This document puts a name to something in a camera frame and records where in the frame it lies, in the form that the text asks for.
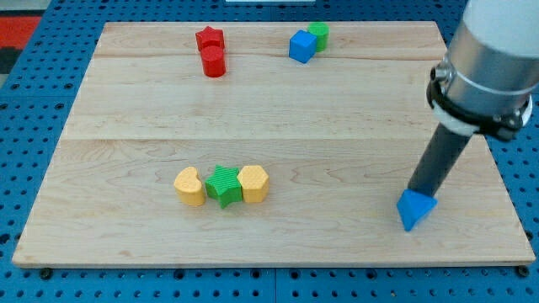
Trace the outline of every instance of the wooden board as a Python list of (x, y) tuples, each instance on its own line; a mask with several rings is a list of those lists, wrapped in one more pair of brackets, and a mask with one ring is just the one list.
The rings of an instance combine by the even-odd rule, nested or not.
[[(429, 219), (396, 202), (436, 126), (424, 100), (443, 56), (434, 23), (331, 23), (302, 65), (307, 24), (225, 30), (225, 77), (203, 76), (207, 24), (107, 24), (13, 261), (21, 267), (408, 267), (535, 256), (485, 140), (472, 139)], [(267, 200), (179, 202), (187, 166), (261, 164)]]

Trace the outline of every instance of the yellow block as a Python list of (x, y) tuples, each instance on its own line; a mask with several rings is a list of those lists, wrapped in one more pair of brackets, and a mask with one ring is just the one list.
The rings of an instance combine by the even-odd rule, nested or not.
[(247, 203), (264, 201), (270, 190), (270, 177), (260, 165), (244, 166), (237, 180), (242, 185), (243, 200)]
[(174, 187), (179, 199), (187, 205), (201, 206), (205, 202), (199, 172), (194, 167), (187, 167), (174, 180)]

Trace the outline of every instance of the toy block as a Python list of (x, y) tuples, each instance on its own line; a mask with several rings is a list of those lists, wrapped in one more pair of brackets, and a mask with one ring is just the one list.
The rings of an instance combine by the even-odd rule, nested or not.
[(206, 26), (205, 29), (195, 34), (196, 45), (199, 51), (202, 51), (207, 46), (217, 46), (225, 48), (225, 36), (222, 29), (213, 29), (211, 26)]
[(200, 51), (202, 69), (208, 77), (220, 77), (227, 72), (225, 54), (221, 47), (207, 46)]
[(305, 30), (298, 30), (290, 38), (288, 56), (301, 63), (307, 63), (316, 52), (317, 36), (309, 34)]
[(244, 166), (237, 176), (242, 185), (243, 201), (262, 202), (270, 189), (270, 177), (260, 165)]
[(174, 187), (179, 199), (187, 205), (201, 206), (205, 202), (202, 182), (199, 173), (194, 167), (187, 167), (181, 171), (174, 180)]
[(218, 200), (222, 209), (232, 202), (242, 200), (242, 185), (237, 180), (237, 174), (236, 167), (216, 165), (213, 175), (205, 181), (208, 197)]
[(420, 194), (412, 189), (403, 191), (397, 202), (398, 213), (403, 221), (404, 230), (411, 231), (436, 207), (438, 200)]
[(324, 22), (313, 22), (309, 24), (307, 31), (317, 36), (316, 52), (325, 50), (328, 45), (329, 26)]

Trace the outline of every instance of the blue pegboard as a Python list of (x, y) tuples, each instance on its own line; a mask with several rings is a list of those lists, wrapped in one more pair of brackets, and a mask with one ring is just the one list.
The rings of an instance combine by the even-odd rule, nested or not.
[[(222, 0), (53, 0), (0, 90), (0, 301), (538, 301), (537, 263), (529, 268), (72, 269), (54, 270), (50, 277), (11, 263), (106, 21), (434, 20), (451, 40), (465, 4), (317, 0), (315, 6), (268, 7), (225, 6)], [(537, 252), (539, 120), (532, 116), (509, 144), (488, 143)]]

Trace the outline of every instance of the blue triangular block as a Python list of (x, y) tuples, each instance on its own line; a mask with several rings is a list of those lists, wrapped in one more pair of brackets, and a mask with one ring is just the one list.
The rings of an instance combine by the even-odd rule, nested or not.
[(438, 200), (424, 194), (406, 189), (397, 202), (398, 213), (405, 231), (411, 231), (438, 204)]

